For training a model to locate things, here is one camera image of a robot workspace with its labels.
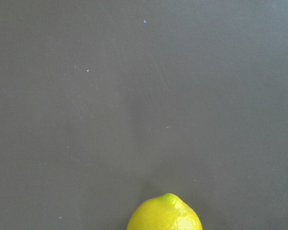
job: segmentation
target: gray table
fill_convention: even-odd
[[[288,0],[0,1],[0,230],[288,230]]]

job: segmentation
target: yellow fruit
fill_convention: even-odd
[[[178,196],[166,193],[146,200],[133,213],[127,230],[203,230],[196,213]]]

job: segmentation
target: lemon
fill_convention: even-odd
[[[131,216],[127,230],[203,230],[196,213],[178,196],[146,200]]]

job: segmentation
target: yellow lemon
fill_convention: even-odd
[[[146,200],[131,216],[127,230],[203,230],[196,213],[178,196]]]

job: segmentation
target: gray surface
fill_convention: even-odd
[[[165,192],[288,230],[288,0],[0,1],[0,230],[125,230]]]

